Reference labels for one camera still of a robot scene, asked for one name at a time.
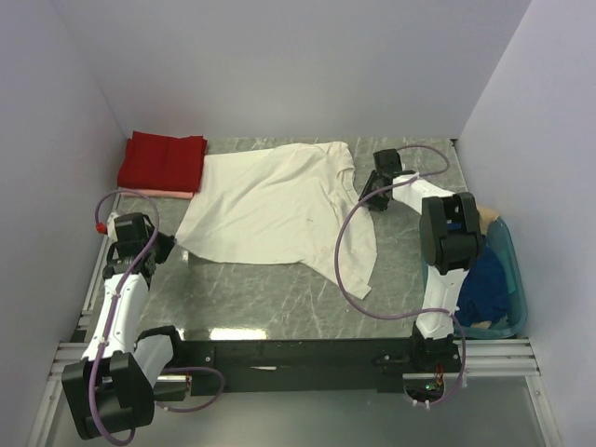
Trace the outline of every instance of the teal plastic basket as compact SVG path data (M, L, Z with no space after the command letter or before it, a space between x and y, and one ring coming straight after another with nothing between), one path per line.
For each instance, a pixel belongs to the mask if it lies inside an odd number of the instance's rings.
M499 218L489 225L486 244L493 249L505 269L510 309L505 317L497 323L493 323L489 329L465 327L466 337L483 340L513 337L525 326L528 319L528 308L525 303L520 268L515 257L511 234L502 219ZM424 259L422 260L422 274L426 287L428 265Z

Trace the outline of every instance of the gray marble surface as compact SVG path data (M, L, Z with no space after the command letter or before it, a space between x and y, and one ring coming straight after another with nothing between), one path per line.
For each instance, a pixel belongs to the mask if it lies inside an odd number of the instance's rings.
M373 169L373 153L412 142L441 149L451 169L429 179L445 189L464 191L455 151L449 140L389 138L326 139L210 139L209 154L267 149L290 142L347 142L356 165L355 187L361 191ZM443 161L430 151L402 152L408 169L439 169ZM174 234L188 207L187 200L156 199L160 230ZM121 210L143 211L149 206L126 197ZM423 301L420 265L419 216L393 202L383 213L373 213L378 257L363 304L370 310L398 314L420 308ZM94 314L102 304L102 288ZM173 324L190 340L256 337L267 339L370 338L408 336L412 320L379 321L361 315L344 299L337 286L302 264L216 264L200 260L176 247L153 278L150 299L139 331Z

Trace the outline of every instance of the red folded cloth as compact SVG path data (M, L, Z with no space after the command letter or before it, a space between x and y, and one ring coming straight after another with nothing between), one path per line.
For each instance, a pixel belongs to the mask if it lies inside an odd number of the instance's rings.
M133 132L118 172L118 186L195 193L201 185L207 140Z

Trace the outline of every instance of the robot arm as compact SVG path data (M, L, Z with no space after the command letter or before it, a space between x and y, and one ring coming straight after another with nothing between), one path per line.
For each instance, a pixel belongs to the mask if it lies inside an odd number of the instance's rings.
M89 408L89 377L109 318L116 284L145 247L153 229L148 218L138 212L113 215L108 220L108 235L115 242L108 250L102 271L105 295L97 328L81 361L66 366L62 373L64 394L77 432L84 440L100 436ZM157 378L164 367L179 355L182 341L173 326L144 332L135 343L156 265L168 259L173 247L174 238L159 233L153 246L126 278L117 298L114 322L105 340L106 347L99 360L95 384L98 413L110 433L143 427L152 422Z
M375 153L374 164L361 197L380 187L406 183L374 196L367 205L371 210L386 210L393 198L421 215L422 254L428 264L423 309L443 308L454 313L467 272L482 250L474 196L446 191L420 179L418 173L403 169L395 149ZM418 180L407 183L412 178ZM434 340L454 332L451 318L440 313L418 316L416 328L425 339Z

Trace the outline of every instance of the purple cable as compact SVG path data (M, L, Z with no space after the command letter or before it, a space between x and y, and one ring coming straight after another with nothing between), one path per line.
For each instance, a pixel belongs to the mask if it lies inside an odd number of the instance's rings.
M214 401L216 401L220 395L224 392L224 387L225 387L225 377L224 375L213 369L213 368L208 368L206 366L190 366L187 368L168 368L166 370L163 371L164 374L175 374L175 373L189 373L189 372L204 372L204 373L211 373L211 374L215 374L220 378L220 389L217 390L217 393L215 393L215 396L213 396L210 400L208 400L207 402L197 406L197 407L193 407L193 408L171 408L168 407L166 405L164 405L161 402L156 402L156 405L159 408L163 408L164 410L166 410L167 412L172 412L172 413L192 413L192 412L198 412L199 410L203 410L204 408L209 407Z
M451 319L454 321L455 326L459 330L459 333L461 334L461 337L462 337L462 356L461 356L462 368L459 371L459 374L457 375L457 380L455 381L455 385L447 392L447 394L442 396L440 399L429 403L430 405L436 405L438 403L446 401L448 398L450 398L452 396L455 389L459 388L459 386L463 382L464 371L466 370L466 336L464 334L464 329L462 328L461 324L459 323L459 321L457 320L455 315L452 315L447 309L442 309L439 307L430 307L427 309L414 310L413 312L407 312L405 314L399 314L399 315L382 315L382 314L377 314L377 313L371 312L370 310L367 310L364 307L362 307L361 305L359 305L349 295L349 293L345 289L344 282L342 281L342 277L341 277L341 274L339 271L339 249L340 249L340 246L342 243L342 239L344 238L345 230L347 229L348 224L352 220L352 217L354 217L354 214L356 214L356 211L358 211L358 209L362 205L364 205L366 202L368 202L374 196L382 194L386 191L391 191L391 190L393 190L395 188L399 188L401 186L405 186L406 184L414 183L420 178L425 178L425 177L430 177L432 175L442 174L442 173L446 172L449 169L449 167L451 167L451 163L449 162L449 159L443 152L441 152L439 149L437 149L433 146L427 145L427 144L408 144L408 145L398 148L398 151L401 151L403 149L411 149L411 148L418 148L418 147L423 148L423 149L428 149L428 150L434 152L435 154L438 154L445 161L445 167L442 169L439 169L439 170L426 172L424 174L419 174L418 176L412 177L410 180L406 180L405 182L391 184L389 186L383 186L382 188L376 189L376 190L372 191L371 193L367 194L365 197L363 197L356 204L356 206L347 214L347 217L345 217L345 220L344 220L344 224L342 225L342 228L339 230L339 234L337 235L337 242L335 242L335 251L333 254L333 266L335 268L335 277L337 278L337 285L339 286L339 290L342 292L342 294L347 299L347 301L354 308L356 308L356 310L358 310L362 314L366 315L367 317L371 317L371 318L375 318L375 319L382 319L382 320L395 320L395 319L403 319L403 318L409 318L409 317L417 317L422 314L437 312L437 313L449 315L449 317L451 317Z
M131 193L147 200L149 202L149 205L151 205L151 208L153 208L156 221L153 233L151 234L151 237L149 237L147 245L145 245L142 248L141 252L137 254L137 257L134 258L132 263L129 265L129 268L127 268L127 270L124 272L124 275L122 275L122 278L118 281L117 285L115 286L115 292L112 295L112 303L110 304L110 311L108 312L108 317L105 321L105 327L103 328L102 340L100 341L97 356L95 357L95 360L93 361L93 366L91 367L91 376L89 377L88 397L89 408L91 410L91 417L93 419L93 423L95 424L95 427L97 427L97 429L104 438L106 438L113 445L118 446L129 445L132 442L132 439L134 438L135 429L133 428L130 431L129 437L125 440L119 440L118 438L112 436L112 434L107 430L107 428L103 425L102 420L100 419L100 413L97 409L97 402L95 401L95 382L97 380L97 372L100 368L100 360L102 359L103 352L105 351L105 340L107 340L107 338L109 337L110 330L112 329L112 324L114 323L115 310L118 304L118 299L120 298L120 292L122 291L124 283L129 278L130 273L132 273L134 267L141 261L141 259L149 251L153 243L156 241L157 232L159 228L159 211L157 211L157 206L155 202L151 198L149 198L149 196L146 196L145 194L140 193L139 191L134 191L132 189L117 189L102 197L102 199L98 202L97 207L95 207L95 224L98 224L100 222L100 208L102 207L102 203L105 201L105 199L123 192Z

